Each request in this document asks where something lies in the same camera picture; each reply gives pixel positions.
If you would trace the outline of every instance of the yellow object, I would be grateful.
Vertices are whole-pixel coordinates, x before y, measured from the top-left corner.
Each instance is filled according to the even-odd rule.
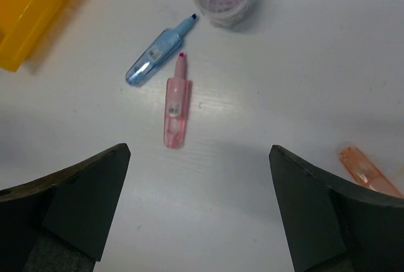
[[[0,68],[16,71],[65,0],[0,0]]]

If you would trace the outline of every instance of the barcode label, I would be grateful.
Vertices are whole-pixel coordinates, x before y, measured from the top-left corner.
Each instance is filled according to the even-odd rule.
[[[172,117],[176,117],[181,114],[181,104],[175,103],[169,105],[169,115]]]
[[[147,54],[153,62],[156,62],[162,56],[162,53],[157,48],[157,46],[153,46],[152,48],[150,48]]]

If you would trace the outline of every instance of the marker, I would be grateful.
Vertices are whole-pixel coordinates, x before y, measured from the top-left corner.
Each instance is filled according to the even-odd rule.
[[[173,78],[167,80],[164,112],[164,144],[170,149],[179,149],[184,144],[185,126],[188,118],[191,81],[186,79],[186,59],[180,53]]]
[[[126,82],[131,86],[142,86],[182,47],[184,36],[195,21],[196,15],[192,15],[174,29],[164,30],[126,73]]]

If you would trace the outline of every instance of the white table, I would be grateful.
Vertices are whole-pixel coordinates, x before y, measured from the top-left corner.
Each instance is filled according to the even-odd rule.
[[[260,0],[238,32],[200,19],[184,47],[186,146],[168,150],[175,61],[140,89],[124,75],[195,11],[192,0],[86,0],[39,68],[0,71],[0,188],[131,149],[95,271],[293,271],[273,144],[344,178],[344,141],[392,170],[404,161],[404,0]]]

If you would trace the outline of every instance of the table surface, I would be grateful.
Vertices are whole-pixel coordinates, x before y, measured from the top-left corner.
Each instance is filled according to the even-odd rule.
[[[234,31],[186,37],[186,145],[162,141],[170,61],[124,76],[192,0],[84,0],[41,64],[0,71],[0,188],[116,143],[132,157],[95,271],[293,271],[268,154],[282,145],[348,178],[336,149],[388,170],[404,152],[404,0],[258,0]]]

